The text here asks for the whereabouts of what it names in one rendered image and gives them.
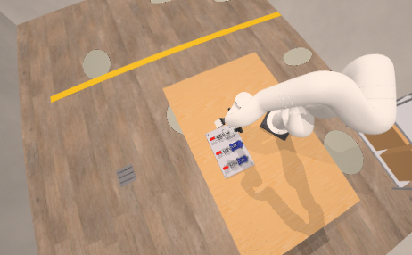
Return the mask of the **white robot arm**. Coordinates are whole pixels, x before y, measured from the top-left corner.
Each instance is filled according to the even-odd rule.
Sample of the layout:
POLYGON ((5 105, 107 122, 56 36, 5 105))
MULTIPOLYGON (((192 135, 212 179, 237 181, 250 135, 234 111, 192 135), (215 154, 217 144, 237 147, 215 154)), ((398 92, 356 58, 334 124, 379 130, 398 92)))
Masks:
POLYGON ((276 134, 288 131, 296 137, 309 136, 314 117, 338 117, 359 133, 382 134, 393 126, 397 115, 393 63, 384 55, 369 54, 348 64, 341 73, 315 71, 265 88, 254 96, 241 92, 225 118, 214 123, 217 128, 226 124, 242 128, 268 111, 268 128, 276 134))

